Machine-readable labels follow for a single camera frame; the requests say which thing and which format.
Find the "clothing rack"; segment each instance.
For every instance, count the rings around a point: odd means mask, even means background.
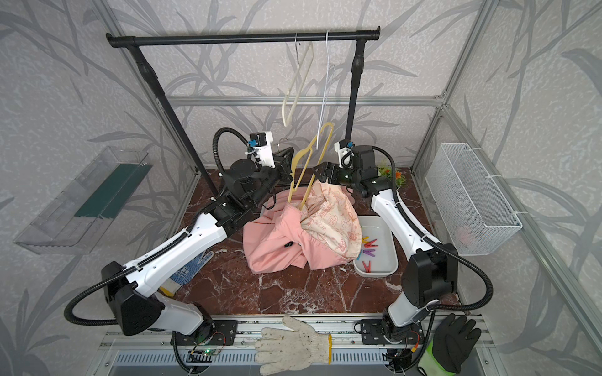
[[[165,111],[165,115],[171,122],[175,132],[181,139],[184,147],[196,164],[197,170],[207,181],[211,192],[217,195],[217,188],[211,181],[199,154],[190,142],[186,131],[182,127],[178,116],[173,111],[171,103],[167,100],[165,91],[159,83],[157,74],[152,66],[146,61],[140,46],[171,46],[171,45],[208,45],[220,43],[262,43],[262,42],[316,42],[326,40],[355,40],[355,55],[351,66],[351,94],[349,96],[349,112],[347,115],[347,127],[345,139],[351,139],[353,129],[353,118],[355,106],[358,100],[359,83],[364,71],[364,47],[367,40],[378,40],[380,37],[380,26],[376,30],[357,30],[340,32],[289,32],[282,34],[232,34],[232,35],[176,35],[169,37],[114,37],[107,33],[107,40],[113,48],[127,48],[134,58],[140,74],[157,98],[157,101]]]

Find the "gray wall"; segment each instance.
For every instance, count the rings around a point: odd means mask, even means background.
[[[602,307],[602,2],[500,1],[451,107],[583,289]],[[445,122],[436,146],[457,138]],[[422,179],[439,233],[445,227]],[[602,361],[520,235],[472,257],[495,286],[481,311],[509,374],[601,375]],[[461,273],[468,301],[482,296]]]
[[[244,33],[375,29],[380,39],[366,44],[360,95],[435,96],[447,83],[481,0],[336,0],[204,1],[109,0],[130,35]],[[299,54],[306,43],[299,46]],[[304,95],[321,96],[326,76],[326,44],[314,43],[315,60]],[[330,42],[331,96],[349,95],[355,42]],[[253,96],[284,94],[297,68],[294,43],[143,47],[166,92],[175,96]],[[191,140],[207,166],[211,134],[222,126],[243,134],[269,129],[289,146],[307,146],[317,130],[319,108],[298,108],[293,125],[282,126],[278,107],[179,108]],[[395,151],[399,166],[409,166],[428,128],[432,107],[360,108],[356,143],[378,144]],[[335,123],[334,140],[342,139],[347,108],[329,108],[325,122]],[[240,159],[240,142],[220,142],[224,165]],[[331,152],[330,160],[335,159]]]
[[[105,264],[160,242],[194,175],[88,2],[0,7],[0,374],[82,375],[107,327],[69,324],[65,302]],[[37,255],[13,244],[107,145],[147,150],[154,166],[97,247]],[[77,314],[111,317],[101,293]]]

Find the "brown marble surface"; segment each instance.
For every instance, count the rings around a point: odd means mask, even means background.
[[[402,171],[407,179],[399,193],[416,218],[430,230],[429,222],[414,187],[408,169]],[[211,172],[218,182],[217,172]],[[207,205],[211,191],[203,179],[193,194],[182,226]],[[354,194],[358,215],[376,215],[370,202]],[[407,261],[394,239],[399,260],[397,271],[386,278],[364,278],[355,273],[353,264],[322,270],[288,267],[275,273],[253,274],[243,253],[242,230],[212,250],[216,255],[194,279],[180,288],[175,298],[186,303],[198,303],[212,315],[244,315],[259,313],[368,313],[382,312],[399,295],[401,277]],[[444,299],[457,304],[455,295]]]

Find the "white plastic tray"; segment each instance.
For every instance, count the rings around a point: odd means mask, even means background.
[[[362,253],[359,259],[353,261],[353,267],[360,276],[368,278],[383,278],[390,276],[397,270],[398,261],[397,253],[395,252],[395,244],[393,244],[393,234],[386,225],[385,220],[376,215],[358,215],[359,224],[362,226],[362,236],[368,236],[369,240],[377,239],[376,248],[364,248],[362,245]],[[364,249],[375,250],[374,257],[363,252]],[[365,261],[370,264],[370,273],[364,271]]]

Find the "white wire basket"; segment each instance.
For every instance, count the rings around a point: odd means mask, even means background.
[[[523,224],[465,143],[440,144],[426,174],[451,242],[462,256],[490,254]]]

